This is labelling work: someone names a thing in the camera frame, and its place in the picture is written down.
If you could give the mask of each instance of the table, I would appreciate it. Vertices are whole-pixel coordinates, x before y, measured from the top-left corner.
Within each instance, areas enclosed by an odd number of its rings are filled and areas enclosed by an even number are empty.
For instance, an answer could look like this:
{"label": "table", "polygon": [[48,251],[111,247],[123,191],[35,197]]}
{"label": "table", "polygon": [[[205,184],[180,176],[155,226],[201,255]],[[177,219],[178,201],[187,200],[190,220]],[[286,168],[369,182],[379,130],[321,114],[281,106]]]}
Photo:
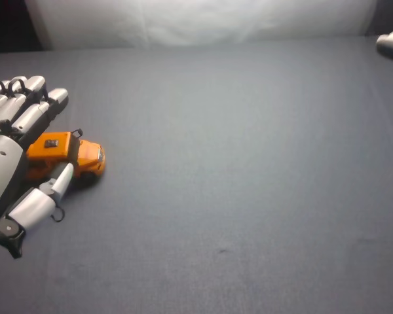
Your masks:
{"label": "table", "polygon": [[4,313],[393,314],[393,62],[375,38],[0,55],[107,171],[13,260]]}

